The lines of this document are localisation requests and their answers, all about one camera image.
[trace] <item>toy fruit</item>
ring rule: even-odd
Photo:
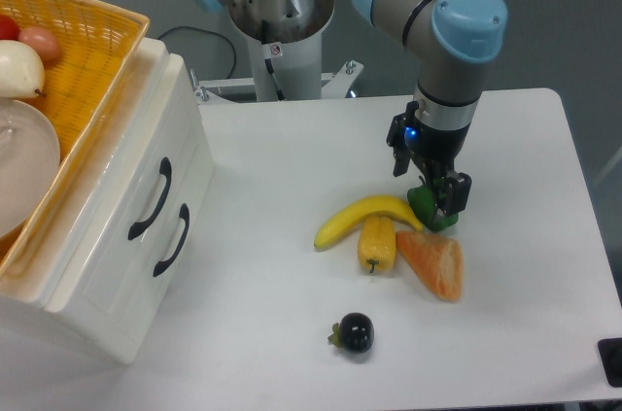
[[[36,51],[44,63],[59,59],[62,53],[54,34],[43,27],[26,27],[19,32],[17,39]]]
[[[410,189],[406,198],[417,218],[434,233],[447,229],[458,222],[458,214],[440,219],[437,217],[432,190],[427,186]]]
[[[365,353],[373,345],[373,323],[365,314],[353,312],[344,316],[340,324],[332,326],[328,342],[351,353]]]
[[[0,40],[0,97],[42,95],[46,74],[39,55],[14,40]]]
[[[397,249],[423,284],[444,301],[457,301],[463,289],[460,243],[440,234],[398,231]]]
[[[19,26],[8,16],[0,15],[0,40],[17,40]]]
[[[391,270],[396,261],[396,228],[389,217],[370,215],[365,220],[357,254],[369,273]]]
[[[389,217],[407,223],[418,231],[423,229],[408,203],[402,199],[394,195],[370,195],[343,208],[324,223],[315,236],[315,248],[319,251],[328,249],[345,238],[370,215]]]

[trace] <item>black cable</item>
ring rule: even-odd
[[[162,40],[164,37],[166,37],[167,35],[175,32],[177,30],[191,30],[191,31],[200,32],[200,33],[206,34],[206,35],[213,35],[213,36],[218,37],[219,39],[222,39],[225,42],[227,42],[227,44],[231,48],[231,53],[233,54],[233,63],[231,65],[231,69],[229,69],[229,72],[226,75],[225,79],[231,79],[231,76],[233,75],[233,71],[235,70],[235,66],[237,65],[237,51],[236,51],[235,46],[233,45],[233,43],[229,39],[227,39],[227,37],[225,37],[223,34],[219,34],[218,32],[214,32],[213,30],[201,29],[200,27],[192,27],[192,26],[189,26],[189,25],[176,25],[175,27],[171,27],[170,29],[165,31],[163,34],[161,34],[159,37],[157,37],[157,39],[158,40]]]

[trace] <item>white drawer cabinet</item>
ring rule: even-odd
[[[182,58],[149,39],[136,56],[129,120],[85,164],[92,186],[64,202],[58,226],[69,230],[37,246],[58,252],[47,273],[0,280],[12,328],[121,362],[140,348],[214,171]]]

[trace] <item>black object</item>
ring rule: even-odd
[[[373,323],[365,314],[353,312],[344,316],[340,324],[332,326],[328,341],[337,348],[351,353],[366,353],[373,345]]]
[[[190,228],[190,209],[188,205],[182,204],[182,207],[179,209],[179,218],[184,221],[184,232],[182,236],[179,238],[179,242],[177,243],[177,247],[173,252],[173,255],[169,257],[167,260],[161,260],[154,267],[154,277],[159,277],[162,273],[164,273],[168,267],[170,267],[179,253],[182,251],[184,247],[184,243],[186,243],[186,237],[188,236],[188,229]]]
[[[606,380],[612,387],[622,387],[622,338],[599,341],[599,353],[605,368]]]
[[[154,224],[157,216],[164,207],[166,197],[168,197],[168,191],[171,190],[171,181],[173,177],[173,167],[171,165],[171,161],[168,159],[167,156],[163,158],[162,161],[159,163],[159,174],[166,179],[166,184],[164,185],[162,194],[159,195],[159,199],[157,200],[157,204],[155,205],[152,214],[149,215],[146,220],[133,223],[132,226],[129,228],[127,239],[129,239],[130,241],[147,231],[147,228]]]

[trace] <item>gray floor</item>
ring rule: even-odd
[[[233,77],[250,76],[243,41],[226,15],[206,15],[191,0],[104,1],[147,15],[151,37],[182,24],[225,34],[239,53]],[[564,99],[614,278],[622,292],[622,231],[618,229],[622,220],[622,165],[596,181],[622,146],[622,0],[505,2],[510,23],[488,89],[546,86]],[[229,69],[231,54],[216,38],[179,33],[168,37],[167,44],[185,58],[201,80],[220,79]],[[365,65],[359,94],[408,94],[416,85],[417,60],[367,26],[354,13],[350,0],[335,0],[333,22],[324,37],[324,71],[336,71],[351,58]],[[542,173],[556,173],[560,181],[564,180],[564,170]]]

